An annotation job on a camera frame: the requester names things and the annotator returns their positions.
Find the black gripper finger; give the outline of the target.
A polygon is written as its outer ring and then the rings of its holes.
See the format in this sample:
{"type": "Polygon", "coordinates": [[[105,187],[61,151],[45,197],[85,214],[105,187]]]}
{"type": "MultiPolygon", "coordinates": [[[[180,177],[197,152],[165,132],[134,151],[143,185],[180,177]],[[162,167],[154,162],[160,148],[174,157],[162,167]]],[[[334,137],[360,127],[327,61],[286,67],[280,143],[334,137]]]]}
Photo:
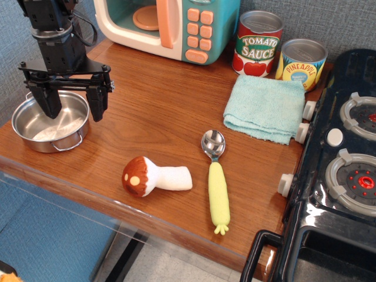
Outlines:
{"type": "Polygon", "coordinates": [[[99,122],[108,108],[108,90],[105,86],[90,84],[86,88],[86,98],[93,120],[99,122]]]}
{"type": "Polygon", "coordinates": [[[54,86],[47,87],[36,85],[29,85],[29,89],[44,114],[51,119],[57,118],[62,109],[59,89],[54,86]]]}

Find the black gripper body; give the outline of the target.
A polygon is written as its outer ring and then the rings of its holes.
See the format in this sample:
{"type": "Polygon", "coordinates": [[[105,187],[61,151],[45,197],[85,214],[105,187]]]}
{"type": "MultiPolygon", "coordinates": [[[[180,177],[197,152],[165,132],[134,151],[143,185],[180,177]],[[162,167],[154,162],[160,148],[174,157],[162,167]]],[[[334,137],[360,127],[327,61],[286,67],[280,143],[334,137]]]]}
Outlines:
{"type": "Polygon", "coordinates": [[[30,31],[38,43],[42,57],[19,63],[18,69],[25,73],[27,79],[32,72],[65,79],[72,75],[91,74],[96,79],[102,78],[107,91],[113,92],[115,86],[109,77],[110,67],[87,57],[86,46],[89,43],[82,38],[78,23],[67,23],[50,31],[35,28],[30,28],[30,31]]]}

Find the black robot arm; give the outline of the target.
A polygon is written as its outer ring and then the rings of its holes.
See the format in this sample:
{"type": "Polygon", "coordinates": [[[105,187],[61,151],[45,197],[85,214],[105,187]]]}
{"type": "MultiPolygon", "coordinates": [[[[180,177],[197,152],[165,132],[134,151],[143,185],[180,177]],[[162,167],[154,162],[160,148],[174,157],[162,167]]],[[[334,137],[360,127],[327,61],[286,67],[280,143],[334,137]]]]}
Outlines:
{"type": "Polygon", "coordinates": [[[114,90],[110,66],[88,58],[78,20],[88,21],[75,10],[76,1],[19,1],[31,23],[41,59],[21,62],[25,85],[47,117],[54,119],[62,110],[61,90],[85,91],[95,122],[108,108],[108,94],[114,90]]]}

